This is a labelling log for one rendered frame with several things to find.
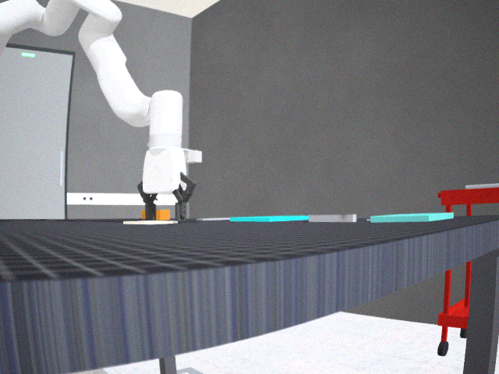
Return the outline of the black work mat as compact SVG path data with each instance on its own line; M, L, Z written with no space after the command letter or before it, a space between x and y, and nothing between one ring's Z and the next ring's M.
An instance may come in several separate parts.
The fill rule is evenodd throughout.
M31 224L3 219L17 224L0 221L3 223L0 224L0 282L110 277L260 263L414 238L498 221L499 216L376 224L368 219L337 228L343 222L312 222L291 229L283 228L296 221L203 221L220 231L181 221L160 224L170 231L151 224L131 224L139 231L107 219L93 220L114 229L83 219L71 220L92 228L63 219L52 220L75 228L44 219L34 220L57 228L27 219L17 220Z

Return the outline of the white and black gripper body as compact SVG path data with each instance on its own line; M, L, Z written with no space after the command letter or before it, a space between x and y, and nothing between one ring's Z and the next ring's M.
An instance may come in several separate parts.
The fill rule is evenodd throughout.
M145 193L171 194L171 191L178 189L179 183L182 189L186 190L186 183L180 180L180 172L186 175L186 162L181 147L150 147L146 153L143 167L143 191Z

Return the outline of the orange rectangular bar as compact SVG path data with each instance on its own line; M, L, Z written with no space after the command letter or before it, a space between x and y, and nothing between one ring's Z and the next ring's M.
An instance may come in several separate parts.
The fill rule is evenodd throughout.
M141 213L142 213L142 219L145 219L145 210L141 210ZM156 220L170 220L169 210L157 210Z

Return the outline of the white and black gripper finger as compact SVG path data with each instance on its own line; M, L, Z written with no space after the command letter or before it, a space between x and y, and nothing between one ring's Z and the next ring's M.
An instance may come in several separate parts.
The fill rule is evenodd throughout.
M175 220L186 221L186 203L189 202L189 198L193 194L196 182L182 172L180 172L180 180L185 182L187 186L184 191L179 183L179 188L172 192L178 201L175 203Z
M137 186L140 196L145 203L145 219L146 221L156 220L156 203L154 203L158 193L147 194L143 191L143 181Z

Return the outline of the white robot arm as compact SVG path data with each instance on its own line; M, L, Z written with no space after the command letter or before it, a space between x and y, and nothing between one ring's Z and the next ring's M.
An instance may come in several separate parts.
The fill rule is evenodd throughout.
M109 0L50 0L46 9L36 0L0 3L0 57L9 38L27 28L49 36L65 33L79 9L89 12L79 41L90 60L101 90L114 113L132 126L150 126L153 146L182 148L182 96L170 90L145 97L130 77L126 57L113 37L122 19Z

